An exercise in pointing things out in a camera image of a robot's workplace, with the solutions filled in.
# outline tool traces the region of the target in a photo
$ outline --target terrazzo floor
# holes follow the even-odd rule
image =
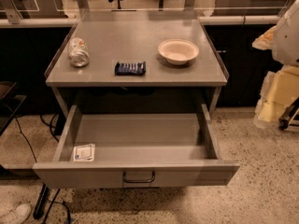
[[[254,107],[218,108],[212,123],[224,160],[240,168],[227,186],[159,189],[61,189],[73,223],[299,223],[299,129],[261,130],[252,123]],[[39,116],[19,118],[37,161],[47,161],[57,142]],[[33,163],[15,120],[0,137],[1,163]],[[0,181],[0,214],[20,203],[36,205],[40,180]],[[56,189],[50,191],[51,200]],[[56,203],[47,223],[65,223]],[[31,215],[25,223],[41,223]]]

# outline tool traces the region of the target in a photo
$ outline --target white dish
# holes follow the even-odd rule
[[[182,65],[195,59],[199,49],[190,41],[182,39],[170,39],[162,42],[158,51],[171,64]]]

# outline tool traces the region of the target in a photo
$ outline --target can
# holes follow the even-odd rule
[[[69,41],[68,59],[76,67],[83,67],[89,63],[87,45],[82,38],[73,37]]]

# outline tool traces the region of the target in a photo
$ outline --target power cord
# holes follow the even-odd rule
[[[7,104],[2,104],[2,105],[3,105],[4,107],[6,107],[6,108],[11,112],[11,114],[13,114],[13,110],[12,110]],[[31,150],[31,152],[32,152],[32,155],[33,155],[33,157],[34,157],[34,159],[35,159],[35,162],[37,162],[36,154],[34,153],[34,150],[32,149],[32,146],[31,146],[31,144],[30,144],[28,138],[27,138],[26,135],[22,132],[21,125],[20,125],[20,123],[19,123],[19,121],[18,121],[18,118],[15,117],[15,120],[17,121],[17,124],[18,124],[18,127],[19,127],[20,134],[21,134],[21,135],[24,137],[24,139],[26,140],[26,142],[27,142],[27,144],[28,144],[28,146],[29,146],[29,148],[30,148],[30,150]]]
[[[66,221],[67,222],[65,222],[64,224],[71,224],[71,222],[72,222],[71,212],[70,212],[68,206],[66,205],[66,202],[63,201],[62,203],[59,203],[59,202],[54,202],[54,203],[55,204],[60,204],[66,209],[66,215],[67,215]]]
[[[57,198],[59,192],[60,192],[60,190],[58,189],[58,190],[56,191],[56,193],[55,193],[55,195],[54,195],[52,201],[50,202],[50,206],[49,206],[48,211],[47,211],[47,213],[46,213],[46,215],[45,215],[45,217],[44,217],[44,220],[43,220],[42,224],[46,224],[46,220],[47,220],[48,215],[49,215],[49,213],[50,213],[50,209],[52,208],[52,206],[53,206],[53,204],[54,204],[54,202],[55,202],[55,200],[56,200],[56,198]]]
[[[57,115],[58,115],[58,113],[56,113],[56,114],[53,115],[53,117],[52,117],[51,120],[50,120],[50,123],[47,123],[47,122],[44,120],[44,118],[43,118],[43,116],[42,116],[41,114],[39,115],[39,117],[40,117],[41,121],[42,121],[45,125],[49,126],[49,128],[50,128],[50,134],[52,135],[52,137],[53,137],[57,142],[59,142],[59,139],[56,137],[56,135],[55,135],[55,133],[54,133],[54,131],[53,131],[53,129],[56,128],[56,125],[53,125],[53,122],[54,122],[54,120],[55,120],[55,118],[56,118]]]

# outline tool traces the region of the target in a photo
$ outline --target desk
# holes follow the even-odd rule
[[[90,63],[72,67],[66,46],[49,71],[47,85],[67,117],[53,161],[34,166],[49,188],[229,182],[239,164],[221,159],[210,122],[227,76],[192,11],[90,12],[72,36],[85,40]],[[199,56],[167,63],[157,48],[170,38],[192,41]],[[145,61],[147,73],[115,76],[118,61]],[[73,162],[73,147],[86,143],[95,143],[94,161]]]

